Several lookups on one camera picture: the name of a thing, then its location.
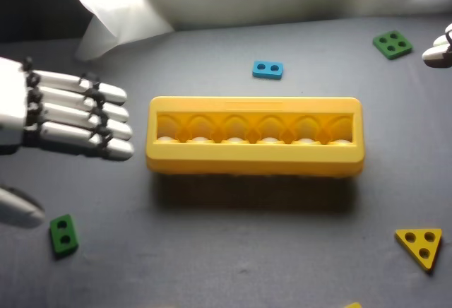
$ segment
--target block with four holes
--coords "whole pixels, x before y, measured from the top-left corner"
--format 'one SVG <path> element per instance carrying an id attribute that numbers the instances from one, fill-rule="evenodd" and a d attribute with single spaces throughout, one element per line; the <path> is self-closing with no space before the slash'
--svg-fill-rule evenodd
<path id="1" fill-rule="evenodd" d="M 282 63 L 255 61 L 253 66 L 253 76 L 280 80 L 281 77 L 283 77 L 283 69 L 284 66 Z"/>
<path id="2" fill-rule="evenodd" d="M 395 30 L 374 37 L 373 43 L 387 59 L 397 59 L 412 51 L 411 43 Z"/>
<path id="3" fill-rule="evenodd" d="M 50 235 L 56 257 L 63 257 L 77 250 L 78 238 L 70 215 L 63 215 L 50 221 Z"/>
<path id="4" fill-rule="evenodd" d="M 433 269 L 442 231 L 439 228 L 399 229 L 395 238 L 427 272 Z"/>

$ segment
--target yellow plastic box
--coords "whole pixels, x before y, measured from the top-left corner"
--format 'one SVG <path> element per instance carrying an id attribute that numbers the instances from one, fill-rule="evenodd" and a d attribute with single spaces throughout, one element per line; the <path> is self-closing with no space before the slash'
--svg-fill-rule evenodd
<path id="1" fill-rule="evenodd" d="M 352 176 L 364 162 L 361 103 L 351 97 L 156 97 L 146 162 L 166 174 Z"/>

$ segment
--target robotic hand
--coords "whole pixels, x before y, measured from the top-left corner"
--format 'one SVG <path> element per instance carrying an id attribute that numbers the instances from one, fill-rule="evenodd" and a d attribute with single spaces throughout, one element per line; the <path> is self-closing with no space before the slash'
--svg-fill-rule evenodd
<path id="1" fill-rule="evenodd" d="M 433 42 L 433 47 L 422 54 L 422 59 L 427 66 L 432 68 L 450 68 L 452 66 L 452 24 L 450 24 L 445 34 L 438 37 Z"/>
<path id="2" fill-rule="evenodd" d="M 0 57 L 0 155 L 20 146 L 128 160 L 133 146 L 127 95 L 95 76 L 34 71 L 32 62 Z M 44 221 L 39 204 L 0 185 L 0 221 L 34 227 Z"/>

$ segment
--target triangular block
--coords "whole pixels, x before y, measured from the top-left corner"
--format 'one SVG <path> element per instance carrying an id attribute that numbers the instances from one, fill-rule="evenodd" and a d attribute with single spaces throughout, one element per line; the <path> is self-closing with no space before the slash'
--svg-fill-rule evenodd
<path id="1" fill-rule="evenodd" d="M 403 245 L 412 257 L 425 271 L 431 271 L 442 230 L 430 229 L 399 229 L 395 231 L 395 238 Z"/>

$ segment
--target green block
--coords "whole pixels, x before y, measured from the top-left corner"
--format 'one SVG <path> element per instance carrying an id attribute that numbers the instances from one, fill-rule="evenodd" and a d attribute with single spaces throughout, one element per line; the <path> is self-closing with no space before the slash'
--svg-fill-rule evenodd
<path id="1" fill-rule="evenodd" d="M 376 36 L 373 43 L 387 59 L 397 59 L 412 51 L 412 44 L 398 31 L 390 31 Z"/>
<path id="2" fill-rule="evenodd" d="M 76 229 L 69 214 L 50 221 L 50 236 L 58 258 L 72 254 L 78 248 Z"/>

